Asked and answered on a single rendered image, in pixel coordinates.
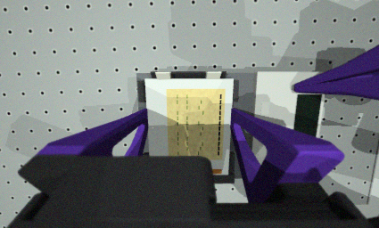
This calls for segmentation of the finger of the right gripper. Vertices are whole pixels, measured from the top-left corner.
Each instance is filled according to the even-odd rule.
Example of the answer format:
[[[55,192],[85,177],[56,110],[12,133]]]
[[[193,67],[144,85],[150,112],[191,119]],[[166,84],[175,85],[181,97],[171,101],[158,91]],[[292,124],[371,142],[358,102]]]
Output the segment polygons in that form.
[[[351,95],[379,101],[379,75],[305,85],[294,88],[294,92],[303,94]]]
[[[379,71],[379,45],[337,68],[296,83],[294,88],[356,77],[379,75],[377,71]]]

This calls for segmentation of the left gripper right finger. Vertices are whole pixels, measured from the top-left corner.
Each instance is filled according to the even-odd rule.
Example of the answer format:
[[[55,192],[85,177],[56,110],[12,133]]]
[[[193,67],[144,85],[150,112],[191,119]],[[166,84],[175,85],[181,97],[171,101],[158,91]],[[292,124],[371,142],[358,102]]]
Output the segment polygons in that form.
[[[241,127],[267,148],[262,164]],[[280,183],[319,183],[344,159],[331,142],[234,108],[230,129],[248,203],[264,203]]]

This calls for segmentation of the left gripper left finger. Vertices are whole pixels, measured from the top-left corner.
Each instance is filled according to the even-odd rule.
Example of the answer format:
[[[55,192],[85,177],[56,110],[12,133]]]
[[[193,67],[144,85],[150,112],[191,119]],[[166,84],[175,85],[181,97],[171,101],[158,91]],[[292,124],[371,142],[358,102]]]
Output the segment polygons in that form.
[[[77,154],[112,156],[113,147],[135,129],[136,134],[125,156],[143,156],[148,133],[147,109],[48,143],[38,154]]]

